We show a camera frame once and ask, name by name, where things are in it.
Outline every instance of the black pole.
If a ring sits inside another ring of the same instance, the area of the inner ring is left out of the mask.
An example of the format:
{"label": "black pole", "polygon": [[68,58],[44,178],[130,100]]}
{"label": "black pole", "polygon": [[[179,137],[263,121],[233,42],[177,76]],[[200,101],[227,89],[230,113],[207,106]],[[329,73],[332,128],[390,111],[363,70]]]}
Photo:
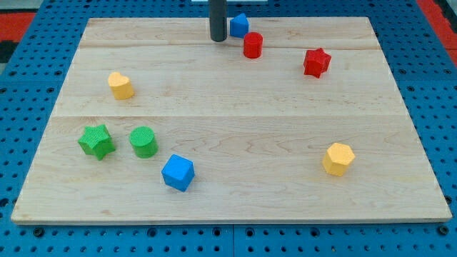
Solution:
{"label": "black pole", "polygon": [[209,0],[209,31],[213,41],[226,40],[227,0]]}

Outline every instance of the yellow hexagonal block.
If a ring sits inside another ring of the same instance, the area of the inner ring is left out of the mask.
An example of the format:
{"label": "yellow hexagonal block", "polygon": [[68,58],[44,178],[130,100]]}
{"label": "yellow hexagonal block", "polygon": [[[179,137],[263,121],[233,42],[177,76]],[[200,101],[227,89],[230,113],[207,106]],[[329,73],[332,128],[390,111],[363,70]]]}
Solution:
{"label": "yellow hexagonal block", "polygon": [[355,158],[356,155],[350,146],[343,143],[334,143],[327,149],[322,165],[327,173],[334,176],[342,176]]}
{"label": "yellow hexagonal block", "polygon": [[127,76],[122,76],[119,72],[113,72],[109,75],[108,85],[117,100],[129,99],[135,94],[130,79]]}

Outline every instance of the green cylinder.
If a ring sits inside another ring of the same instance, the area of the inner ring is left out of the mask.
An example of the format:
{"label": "green cylinder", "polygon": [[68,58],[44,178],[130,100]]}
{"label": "green cylinder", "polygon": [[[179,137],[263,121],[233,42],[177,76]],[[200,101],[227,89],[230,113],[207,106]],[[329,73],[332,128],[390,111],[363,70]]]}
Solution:
{"label": "green cylinder", "polygon": [[135,128],[130,133],[130,144],[139,158],[149,158],[159,149],[154,132],[147,126]]}

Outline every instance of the toy block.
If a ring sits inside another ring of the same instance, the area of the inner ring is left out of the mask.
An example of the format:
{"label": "toy block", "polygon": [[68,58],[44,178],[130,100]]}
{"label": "toy block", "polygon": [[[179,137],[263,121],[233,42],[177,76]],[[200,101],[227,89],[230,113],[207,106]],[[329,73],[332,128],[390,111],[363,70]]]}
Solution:
{"label": "toy block", "polygon": [[79,138],[78,143],[85,154],[94,155],[99,161],[106,154],[116,150],[111,141],[108,129],[106,129],[104,124],[95,127],[87,126],[84,129],[84,135]]}
{"label": "toy block", "polygon": [[117,100],[129,99],[135,94],[130,79],[127,76],[122,76],[119,72],[113,72],[109,75],[108,85]]}
{"label": "toy block", "polygon": [[184,192],[195,176],[194,164],[174,154],[162,169],[162,176],[165,184]]}
{"label": "toy block", "polygon": [[154,132],[147,126],[135,128],[130,133],[130,144],[134,148],[135,155],[139,158],[149,158],[157,153],[157,146]]}
{"label": "toy block", "polygon": [[262,55],[263,37],[260,33],[249,32],[244,36],[243,54],[244,56],[255,59]]}
{"label": "toy block", "polygon": [[330,59],[331,56],[326,54],[322,48],[306,51],[305,61],[303,62],[305,67],[304,74],[313,75],[319,79],[321,74],[327,71]]}
{"label": "toy block", "polygon": [[334,176],[342,176],[355,158],[356,156],[350,146],[334,143],[327,149],[322,165],[327,173]]}
{"label": "toy block", "polygon": [[239,14],[237,17],[230,20],[230,36],[243,39],[248,32],[249,21],[245,14]]}

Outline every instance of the blue cube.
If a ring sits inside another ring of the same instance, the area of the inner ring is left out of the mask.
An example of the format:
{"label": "blue cube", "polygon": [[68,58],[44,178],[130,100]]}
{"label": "blue cube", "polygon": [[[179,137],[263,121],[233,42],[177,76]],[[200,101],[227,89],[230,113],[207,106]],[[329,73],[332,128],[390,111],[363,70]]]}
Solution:
{"label": "blue cube", "polygon": [[230,20],[230,36],[244,38],[249,32],[249,21],[245,14],[239,14]]}
{"label": "blue cube", "polygon": [[195,176],[194,164],[174,154],[162,169],[162,176],[165,184],[184,192]]}

